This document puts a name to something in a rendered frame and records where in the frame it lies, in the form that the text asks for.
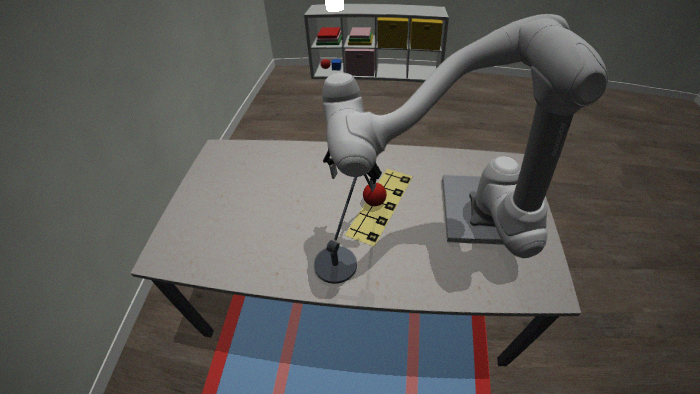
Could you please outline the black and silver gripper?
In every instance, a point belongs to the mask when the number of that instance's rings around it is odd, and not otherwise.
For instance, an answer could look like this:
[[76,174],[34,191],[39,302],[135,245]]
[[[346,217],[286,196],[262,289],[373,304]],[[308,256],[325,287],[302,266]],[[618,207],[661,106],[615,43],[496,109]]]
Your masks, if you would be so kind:
[[[336,175],[338,174],[337,168],[336,168],[336,164],[333,162],[332,158],[329,158],[329,157],[330,157],[330,152],[328,149],[328,152],[325,155],[323,162],[328,163],[328,165],[330,167],[332,179],[334,179],[336,177]],[[372,192],[374,191],[374,189],[376,187],[376,181],[377,181],[377,179],[380,178],[381,174],[382,174],[382,172],[380,171],[379,167],[377,166],[377,164],[375,162],[371,171],[369,173],[367,173],[367,175],[370,177],[370,187],[371,187]]]

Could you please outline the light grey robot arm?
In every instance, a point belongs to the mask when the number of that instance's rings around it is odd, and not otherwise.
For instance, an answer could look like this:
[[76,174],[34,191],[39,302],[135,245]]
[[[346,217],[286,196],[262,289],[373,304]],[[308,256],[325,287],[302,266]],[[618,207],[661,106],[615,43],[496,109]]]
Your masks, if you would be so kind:
[[470,192],[470,224],[496,227],[517,257],[537,255],[547,241],[544,198],[573,115],[595,103],[608,83],[600,55],[559,15],[514,21],[460,49],[403,106],[386,115],[364,112],[351,74],[327,77],[322,99],[333,162],[350,177],[369,173],[388,142],[413,127],[463,75],[521,61],[531,67],[537,103],[522,166],[501,156],[485,167],[477,192]]

